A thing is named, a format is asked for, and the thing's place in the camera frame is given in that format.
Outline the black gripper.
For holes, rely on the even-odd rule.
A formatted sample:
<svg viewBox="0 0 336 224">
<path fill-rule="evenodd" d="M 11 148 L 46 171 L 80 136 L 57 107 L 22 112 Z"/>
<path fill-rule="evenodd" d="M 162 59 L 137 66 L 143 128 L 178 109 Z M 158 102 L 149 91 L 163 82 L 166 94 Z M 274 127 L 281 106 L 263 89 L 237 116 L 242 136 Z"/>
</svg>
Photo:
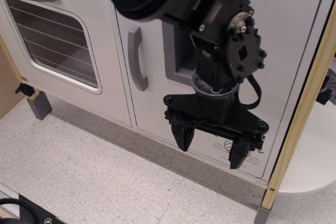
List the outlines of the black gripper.
<svg viewBox="0 0 336 224">
<path fill-rule="evenodd" d="M 230 169 L 239 169 L 250 150 L 262 149 L 269 125 L 252 114 L 261 100 L 242 104 L 238 93 L 223 99 L 210 99 L 195 94 L 169 94 L 163 98 L 167 106 L 165 118 L 171 125 L 178 147 L 186 152 L 196 129 L 233 141 L 229 152 Z"/>
</svg>

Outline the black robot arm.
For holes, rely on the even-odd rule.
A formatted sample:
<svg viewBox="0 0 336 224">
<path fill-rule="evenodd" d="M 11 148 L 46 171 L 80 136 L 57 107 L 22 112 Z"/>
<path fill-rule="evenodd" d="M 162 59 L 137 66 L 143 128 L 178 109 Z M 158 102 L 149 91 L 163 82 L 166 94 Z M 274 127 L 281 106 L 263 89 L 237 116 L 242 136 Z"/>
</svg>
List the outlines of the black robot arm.
<svg viewBox="0 0 336 224">
<path fill-rule="evenodd" d="M 248 153 L 261 149 L 268 124 L 252 114 L 258 101 L 243 104 L 239 87 L 248 80 L 261 88 L 255 71 L 266 52 L 254 27 L 249 0 L 112 0 L 118 12 L 141 22 L 160 19 L 184 30 L 195 48 L 193 94 L 169 94 L 165 117 L 178 147 L 187 151 L 195 130 L 232 141 L 229 162 L 239 168 Z"/>
</svg>

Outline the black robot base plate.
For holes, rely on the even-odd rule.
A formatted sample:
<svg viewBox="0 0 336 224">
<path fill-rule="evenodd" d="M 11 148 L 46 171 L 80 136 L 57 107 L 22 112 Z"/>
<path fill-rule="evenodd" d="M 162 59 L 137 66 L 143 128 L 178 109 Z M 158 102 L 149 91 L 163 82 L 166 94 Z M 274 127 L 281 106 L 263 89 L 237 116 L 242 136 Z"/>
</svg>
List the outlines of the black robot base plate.
<svg viewBox="0 0 336 224">
<path fill-rule="evenodd" d="M 19 218 L 1 218 L 1 223 L 66 223 L 20 194 L 18 195 L 18 199 L 1 199 L 1 205 L 6 204 L 19 206 Z"/>
</svg>

